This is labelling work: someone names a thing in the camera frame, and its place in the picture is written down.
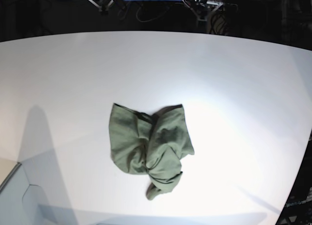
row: white tabletop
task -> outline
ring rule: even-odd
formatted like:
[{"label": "white tabletop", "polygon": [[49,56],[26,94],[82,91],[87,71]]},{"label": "white tabletop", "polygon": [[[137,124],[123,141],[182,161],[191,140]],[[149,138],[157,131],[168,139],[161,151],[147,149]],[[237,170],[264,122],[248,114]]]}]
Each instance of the white tabletop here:
[{"label": "white tabletop", "polygon": [[[104,32],[0,43],[0,157],[22,161],[66,224],[164,216],[274,225],[311,132],[311,78],[312,52],[234,37]],[[145,113],[183,104],[195,155],[182,160],[172,193],[148,201],[148,176],[112,162],[113,103]]]}]

